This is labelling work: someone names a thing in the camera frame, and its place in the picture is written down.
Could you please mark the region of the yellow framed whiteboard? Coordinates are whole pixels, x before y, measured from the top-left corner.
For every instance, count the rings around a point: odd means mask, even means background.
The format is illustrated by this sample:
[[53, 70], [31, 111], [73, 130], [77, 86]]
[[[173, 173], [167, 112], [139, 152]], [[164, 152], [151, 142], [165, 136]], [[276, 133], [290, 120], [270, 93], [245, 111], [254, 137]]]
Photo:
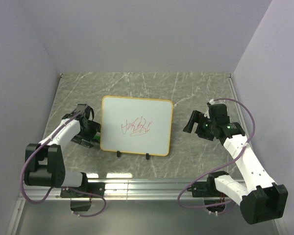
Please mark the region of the yellow framed whiteboard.
[[170, 152], [172, 116], [170, 100], [104, 96], [100, 148], [165, 157]]

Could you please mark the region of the green whiteboard eraser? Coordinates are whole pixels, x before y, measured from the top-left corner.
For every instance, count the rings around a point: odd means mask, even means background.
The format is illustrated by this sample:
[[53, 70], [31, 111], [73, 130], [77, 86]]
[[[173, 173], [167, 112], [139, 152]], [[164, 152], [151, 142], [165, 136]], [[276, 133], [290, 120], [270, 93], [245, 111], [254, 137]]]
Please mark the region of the green whiteboard eraser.
[[93, 141], [100, 142], [100, 136], [94, 136]]

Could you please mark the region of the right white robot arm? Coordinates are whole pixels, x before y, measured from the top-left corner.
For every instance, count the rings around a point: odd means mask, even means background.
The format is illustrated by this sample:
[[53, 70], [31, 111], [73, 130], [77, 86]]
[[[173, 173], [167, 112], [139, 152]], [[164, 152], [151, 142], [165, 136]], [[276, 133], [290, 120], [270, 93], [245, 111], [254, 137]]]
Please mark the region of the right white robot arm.
[[220, 201], [206, 208], [215, 213], [225, 209], [225, 197], [230, 198], [239, 207], [244, 220], [252, 225], [283, 216], [288, 191], [279, 185], [265, 171], [252, 148], [242, 126], [231, 122], [225, 104], [208, 104], [208, 111], [194, 110], [183, 131], [195, 131], [199, 138], [213, 141], [218, 139], [231, 155], [245, 184], [234, 180], [222, 168], [205, 174], [207, 180], [196, 180], [186, 188], [193, 197], [219, 197]]

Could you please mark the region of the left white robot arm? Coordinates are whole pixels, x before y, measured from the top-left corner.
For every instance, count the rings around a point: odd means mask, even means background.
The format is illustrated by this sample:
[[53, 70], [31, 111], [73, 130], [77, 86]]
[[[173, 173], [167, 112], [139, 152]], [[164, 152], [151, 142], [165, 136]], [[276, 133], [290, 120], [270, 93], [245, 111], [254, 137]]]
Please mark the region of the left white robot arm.
[[89, 184], [86, 174], [66, 170], [63, 150], [71, 141], [86, 148], [94, 146], [101, 125], [93, 119], [94, 110], [87, 104], [78, 104], [62, 117], [49, 136], [39, 143], [29, 144], [25, 150], [22, 181], [27, 186], [72, 188], [78, 197], [87, 195]]

